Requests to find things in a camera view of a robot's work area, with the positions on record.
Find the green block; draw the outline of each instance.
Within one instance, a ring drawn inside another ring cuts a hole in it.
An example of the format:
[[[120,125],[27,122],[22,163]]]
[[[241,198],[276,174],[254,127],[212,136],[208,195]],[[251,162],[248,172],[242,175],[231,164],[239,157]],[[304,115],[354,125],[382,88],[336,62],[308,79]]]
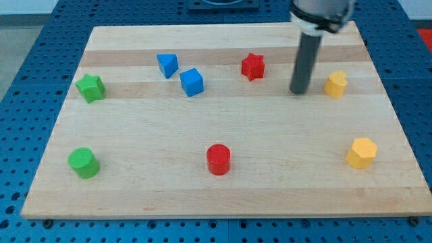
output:
[[[69,166],[82,179],[88,179],[99,171],[99,162],[88,148],[77,148],[70,153]]]
[[[103,99],[105,87],[100,76],[85,74],[82,79],[75,83],[75,86],[84,99],[86,99],[87,103]]]

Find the yellow hexagonal prism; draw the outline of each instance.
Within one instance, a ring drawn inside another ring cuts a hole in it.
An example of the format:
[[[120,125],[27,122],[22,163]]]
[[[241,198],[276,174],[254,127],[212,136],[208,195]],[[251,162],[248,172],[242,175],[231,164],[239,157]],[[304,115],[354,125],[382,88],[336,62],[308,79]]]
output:
[[[333,98],[340,98],[344,94],[346,84],[346,73],[344,71],[336,71],[329,75],[324,86],[324,91]]]
[[[346,161],[357,169],[369,167],[377,156],[378,147],[369,138],[356,138],[346,155]]]

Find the blue perforated table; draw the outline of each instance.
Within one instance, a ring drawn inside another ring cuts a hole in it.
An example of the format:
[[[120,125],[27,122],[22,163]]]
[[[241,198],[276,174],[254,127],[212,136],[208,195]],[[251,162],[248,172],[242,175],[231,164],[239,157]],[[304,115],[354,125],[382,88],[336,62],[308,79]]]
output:
[[[187,1],[60,0],[0,111],[0,242],[432,242],[432,217],[27,221],[27,191],[93,26],[289,21],[289,1],[187,11]],[[354,20],[432,186],[432,55],[396,0],[358,1]]]

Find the green cylinder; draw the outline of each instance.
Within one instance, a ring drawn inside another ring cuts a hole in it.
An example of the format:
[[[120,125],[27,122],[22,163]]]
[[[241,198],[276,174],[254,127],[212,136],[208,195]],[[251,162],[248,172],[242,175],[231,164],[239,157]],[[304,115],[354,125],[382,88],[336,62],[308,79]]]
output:
[[[68,162],[70,167],[82,179],[88,179],[99,171],[99,162],[88,148],[77,148],[70,153]]]

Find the blue cube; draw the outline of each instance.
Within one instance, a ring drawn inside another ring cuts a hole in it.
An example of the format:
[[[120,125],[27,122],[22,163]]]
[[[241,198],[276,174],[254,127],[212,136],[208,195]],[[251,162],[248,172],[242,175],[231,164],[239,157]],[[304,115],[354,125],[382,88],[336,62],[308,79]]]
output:
[[[192,97],[204,91],[204,80],[196,68],[180,74],[182,88],[188,97]]]
[[[157,54],[156,57],[159,69],[167,79],[170,78],[178,69],[177,55]]]

